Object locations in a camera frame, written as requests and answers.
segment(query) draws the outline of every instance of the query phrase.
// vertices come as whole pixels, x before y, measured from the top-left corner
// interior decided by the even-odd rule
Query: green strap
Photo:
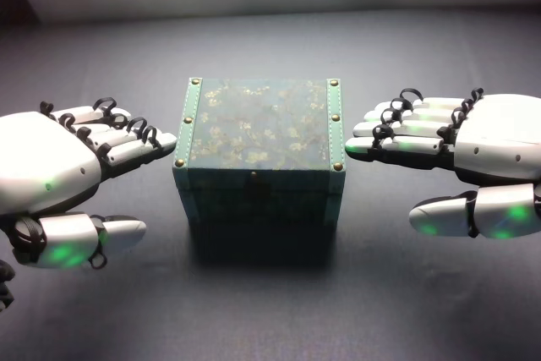
[[[202,84],[203,80],[201,78],[190,78],[188,91],[184,99],[183,116],[178,131],[177,149],[175,150],[175,162],[172,167],[178,190],[189,189],[189,153],[192,149],[192,137],[194,136],[197,106]],[[179,160],[183,161],[181,167],[176,165]]]
[[[325,221],[338,220],[340,203],[336,195],[342,195],[346,180],[346,157],[344,154],[344,131],[342,115],[342,91],[339,79],[327,80],[327,119],[329,121],[329,199],[325,210]]]

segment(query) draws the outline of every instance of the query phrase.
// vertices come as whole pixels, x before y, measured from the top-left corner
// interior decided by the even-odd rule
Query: white robotic hand
[[[133,217],[65,213],[93,196],[101,182],[174,150],[174,135],[147,127],[116,105],[104,98],[93,107],[54,112],[42,102],[40,112],[0,118],[0,229],[20,264],[65,268],[89,261],[99,269],[109,254],[142,239],[146,225]],[[0,264],[4,306],[3,282],[12,273]]]
[[[539,112],[541,99],[531,96],[486,96],[478,88],[466,100],[423,98],[405,89],[364,116],[346,152],[360,161],[452,170],[480,187],[416,205],[409,220],[419,232],[520,237],[541,231]]]

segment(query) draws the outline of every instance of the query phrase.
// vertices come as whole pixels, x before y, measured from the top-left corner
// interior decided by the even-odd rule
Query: box lid
[[[329,191],[333,173],[343,185],[341,104],[337,79],[191,79],[178,187]]]

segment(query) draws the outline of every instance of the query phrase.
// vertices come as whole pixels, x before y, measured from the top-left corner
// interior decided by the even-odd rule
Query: decorative box
[[[190,79],[173,164],[190,226],[334,229],[346,177],[340,86]]]

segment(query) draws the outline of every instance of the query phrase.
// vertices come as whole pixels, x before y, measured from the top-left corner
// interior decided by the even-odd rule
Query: gray tablecloth
[[[190,76],[342,79],[348,132],[404,87],[429,96],[541,96],[541,15],[373,12],[12,31],[0,114],[114,96],[177,132]],[[39,163],[39,151],[36,151]],[[104,183],[80,209],[147,222],[103,271],[16,265],[0,359],[538,360],[541,235],[416,234],[417,202],[471,189],[452,172],[349,161],[338,233],[224,239],[194,255],[172,159]],[[0,257],[10,260],[9,244]]]

